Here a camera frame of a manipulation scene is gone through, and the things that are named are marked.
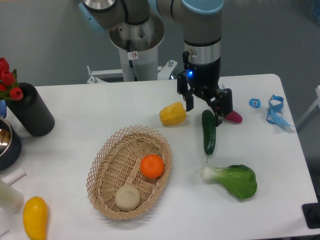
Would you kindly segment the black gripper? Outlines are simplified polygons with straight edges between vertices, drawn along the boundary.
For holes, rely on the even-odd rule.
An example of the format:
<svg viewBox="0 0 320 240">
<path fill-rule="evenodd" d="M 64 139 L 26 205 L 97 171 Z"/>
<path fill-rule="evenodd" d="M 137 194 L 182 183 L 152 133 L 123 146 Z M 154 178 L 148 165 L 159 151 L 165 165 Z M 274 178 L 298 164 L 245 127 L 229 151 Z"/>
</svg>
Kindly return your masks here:
<svg viewBox="0 0 320 240">
<path fill-rule="evenodd" d="M 218 127 L 223 119 L 233 111 L 232 90 L 230 88 L 220 89 L 218 85 L 221 59 L 199 64 L 189 61 L 190 56 L 189 50 L 182 54 L 184 71 L 178 75 L 177 92 L 185 100 L 186 111 L 194 108 L 193 95 L 210 102 L 209 106 L 214 112 Z"/>
</svg>

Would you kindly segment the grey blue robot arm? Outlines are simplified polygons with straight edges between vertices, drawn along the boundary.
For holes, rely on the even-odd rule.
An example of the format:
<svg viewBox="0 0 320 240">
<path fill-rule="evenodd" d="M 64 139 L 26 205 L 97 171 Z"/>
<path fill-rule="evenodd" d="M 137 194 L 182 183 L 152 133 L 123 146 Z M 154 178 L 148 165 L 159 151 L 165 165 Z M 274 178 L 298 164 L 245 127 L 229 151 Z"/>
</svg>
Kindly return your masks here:
<svg viewBox="0 0 320 240">
<path fill-rule="evenodd" d="M 194 107 L 194 97 L 212 109 L 217 125 L 233 111 L 230 89 L 219 87 L 221 0 L 82 0 L 79 9 L 95 31 L 108 31 L 118 48 L 126 82 L 158 79 L 158 46 L 164 38 L 161 17 L 183 28 L 183 71 L 177 92 Z"/>
</svg>

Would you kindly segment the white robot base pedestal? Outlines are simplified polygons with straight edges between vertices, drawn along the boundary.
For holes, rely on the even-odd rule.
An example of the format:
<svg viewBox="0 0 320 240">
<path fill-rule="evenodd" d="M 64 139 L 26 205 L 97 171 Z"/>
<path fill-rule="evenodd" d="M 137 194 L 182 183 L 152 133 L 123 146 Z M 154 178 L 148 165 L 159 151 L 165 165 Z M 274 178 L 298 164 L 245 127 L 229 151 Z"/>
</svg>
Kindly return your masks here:
<svg viewBox="0 0 320 240">
<path fill-rule="evenodd" d="M 121 22 L 108 30 L 111 43 L 118 49 L 121 69 L 96 70 L 89 73 L 89 84 L 104 83 L 105 79 L 122 78 L 124 82 L 173 80 L 175 60 L 158 65 L 158 47 L 165 32 L 160 18 L 150 14 L 142 24 Z"/>
</svg>

